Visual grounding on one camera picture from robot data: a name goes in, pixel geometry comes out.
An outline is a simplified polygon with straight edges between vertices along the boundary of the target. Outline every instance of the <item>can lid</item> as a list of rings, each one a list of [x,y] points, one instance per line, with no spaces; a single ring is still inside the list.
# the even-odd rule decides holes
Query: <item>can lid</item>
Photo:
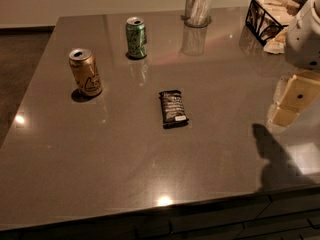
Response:
[[[77,48],[70,52],[69,58],[76,61],[86,60],[91,56],[89,49]]]
[[[144,20],[140,17],[131,17],[127,19],[127,23],[133,26],[139,26],[144,23]]]

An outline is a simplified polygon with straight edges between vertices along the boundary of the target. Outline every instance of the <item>soda can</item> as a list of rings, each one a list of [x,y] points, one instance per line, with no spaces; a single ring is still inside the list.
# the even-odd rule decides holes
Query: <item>soda can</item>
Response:
[[[127,20],[126,36],[128,55],[133,59],[142,59],[147,56],[147,35],[144,20],[131,17]]]
[[[90,50],[83,48],[72,50],[69,54],[69,64],[82,95],[92,97],[102,92],[96,60]]]

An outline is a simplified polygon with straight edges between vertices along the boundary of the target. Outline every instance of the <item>black snack bar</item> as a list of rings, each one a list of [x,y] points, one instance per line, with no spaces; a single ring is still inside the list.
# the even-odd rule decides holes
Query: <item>black snack bar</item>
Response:
[[[170,129],[188,124],[182,104],[181,92],[178,90],[160,92],[163,128]]]

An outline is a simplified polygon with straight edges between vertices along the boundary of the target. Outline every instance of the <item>green can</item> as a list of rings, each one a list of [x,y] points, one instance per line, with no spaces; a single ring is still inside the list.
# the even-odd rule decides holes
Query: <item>green can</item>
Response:
[[[126,36],[128,56],[132,59],[142,59],[147,56],[147,34],[144,20],[140,17],[131,17],[127,20]]]

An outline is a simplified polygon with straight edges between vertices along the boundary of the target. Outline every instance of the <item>floor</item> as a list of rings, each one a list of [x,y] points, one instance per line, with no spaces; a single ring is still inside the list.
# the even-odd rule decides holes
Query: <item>floor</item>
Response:
[[[23,99],[24,93],[28,88],[28,84],[34,74],[34,71],[44,52],[47,42],[50,39],[50,36],[50,31],[6,32],[0,30],[0,147],[10,128],[15,113]],[[314,194],[311,194],[311,196],[314,196],[313,200],[319,200],[318,192],[320,192],[320,190],[316,190]],[[306,203],[308,203],[307,205],[309,205],[308,198],[304,198],[303,200],[306,200]],[[230,202],[232,202],[231,207],[237,206],[237,200],[230,200]],[[128,233],[131,232],[131,228],[133,227],[135,228],[134,239],[320,239],[317,236],[318,234],[314,232],[317,231],[315,229],[318,228],[317,221],[320,221],[320,218],[318,218],[318,216],[314,215],[313,213],[311,214],[310,212],[309,214],[301,214],[301,211],[299,211],[299,213],[297,213],[297,211],[285,212],[283,216],[278,216],[275,219],[275,222],[273,222],[274,217],[272,215],[265,221],[263,219],[260,219],[257,222],[245,221],[241,219],[239,222],[244,221],[241,224],[231,223],[219,227],[212,227],[215,224],[211,223],[211,225],[210,221],[213,222],[217,220],[217,215],[219,214],[218,217],[220,217],[222,214],[219,211],[218,214],[216,213],[216,206],[212,206],[210,208],[210,204],[207,205],[209,206],[206,206],[206,208],[202,207],[201,210],[195,211],[193,211],[194,208],[193,210],[191,209],[191,211],[188,207],[182,207],[179,208],[180,210],[169,210],[170,212],[164,210],[165,212],[161,214],[158,213],[159,211],[149,211],[150,215],[129,215],[127,217],[118,218],[119,221],[121,221],[121,223],[118,224],[114,222],[115,220],[111,223],[111,220],[108,219],[108,223],[106,225],[109,227],[109,230],[111,229],[111,231],[109,232],[105,232],[106,225],[104,225],[102,221],[100,223],[98,223],[98,221],[89,222],[89,224],[86,226],[87,229],[81,226],[82,224],[68,224],[68,227],[65,227],[65,231],[63,231],[63,227],[58,227],[58,229],[49,227],[49,230],[52,230],[51,233],[56,235],[56,237],[50,237],[50,239],[86,239],[85,235],[93,236],[95,234],[95,239],[105,239],[106,235],[108,234],[110,236],[110,238],[108,239],[133,239],[133,235],[132,237],[129,237],[129,235],[131,236],[131,233]],[[314,205],[316,206],[312,209],[309,207],[306,208],[306,210],[318,212],[318,203],[315,203]],[[294,213],[295,215],[290,215],[288,217],[287,215],[285,215],[288,213]],[[142,220],[142,218],[145,217],[145,220],[141,222],[141,228],[139,228],[139,226],[137,227],[136,219],[134,219],[134,217],[132,216],[138,216],[137,218],[139,218],[139,220]],[[225,218],[225,216],[228,216],[228,218],[232,218],[231,214],[222,215],[221,218]],[[306,225],[306,217],[308,218],[308,222],[311,225],[313,224],[312,222],[315,221],[314,224],[316,224],[316,226],[311,227],[309,224]],[[281,226],[279,229],[274,230],[274,225],[276,224],[278,225],[278,227],[279,225],[288,225],[288,221],[295,222],[298,219],[301,219],[301,223],[304,226],[300,226],[300,224],[298,226],[295,226],[296,224],[292,224],[290,227]],[[125,221],[127,221],[127,228],[123,228]],[[177,233],[172,233],[172,225],[180,225],[181,231]],[[266,231],[261,229],[261,226],[265,227],[264,225],[271,226],[268,226],[268,229]],[[252,232],[250,231],[250,234],[248,233],[247,235],[243,234],[243,232],[248,232],[248,230],[251,230]],[[2,236],[4,236],[5,239],[44,239],[42,238],[43,236],[48,237],[48,234],[46,232],[49,231],[47,231],[46,229],[39,229],[38,231],[30,232],[11,232],[8,233],[8,235]]]
[[[50,31],[0,31],[0,147],[51,36]]]

